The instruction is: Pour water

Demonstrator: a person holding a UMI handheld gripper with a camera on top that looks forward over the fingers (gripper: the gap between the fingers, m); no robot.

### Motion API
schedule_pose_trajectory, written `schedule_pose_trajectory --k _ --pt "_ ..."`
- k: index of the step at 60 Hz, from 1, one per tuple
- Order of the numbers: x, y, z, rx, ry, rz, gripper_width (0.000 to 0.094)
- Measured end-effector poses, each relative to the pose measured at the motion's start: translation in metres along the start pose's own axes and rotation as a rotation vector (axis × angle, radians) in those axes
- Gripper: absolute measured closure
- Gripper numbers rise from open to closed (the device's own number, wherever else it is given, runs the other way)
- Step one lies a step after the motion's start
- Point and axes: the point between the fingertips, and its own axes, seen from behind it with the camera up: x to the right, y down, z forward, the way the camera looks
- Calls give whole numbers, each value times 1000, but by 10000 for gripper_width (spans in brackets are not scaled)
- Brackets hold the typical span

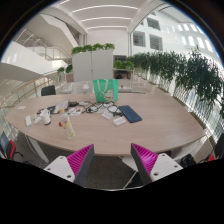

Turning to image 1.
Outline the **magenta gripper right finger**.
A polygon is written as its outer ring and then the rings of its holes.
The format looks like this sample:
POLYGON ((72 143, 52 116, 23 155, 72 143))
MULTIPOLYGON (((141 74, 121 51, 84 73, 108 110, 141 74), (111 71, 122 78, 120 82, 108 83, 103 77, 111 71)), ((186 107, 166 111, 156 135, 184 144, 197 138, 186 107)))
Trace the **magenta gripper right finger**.
POLYGON ((147 185, 182 169, 166 153, 156 154, 135 143, 131 144, 131 155, 135 161, 143 185, 147 185))

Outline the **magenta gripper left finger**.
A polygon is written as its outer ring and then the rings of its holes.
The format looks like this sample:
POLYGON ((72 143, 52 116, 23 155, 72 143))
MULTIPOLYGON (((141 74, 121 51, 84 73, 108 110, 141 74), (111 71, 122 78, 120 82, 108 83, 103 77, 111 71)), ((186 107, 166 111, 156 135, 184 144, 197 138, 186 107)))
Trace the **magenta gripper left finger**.
POLYGON ((57 157, 45 168, 45 171, 82 186, 93 157, 94 145, 90 144, 67 157, 57 157))

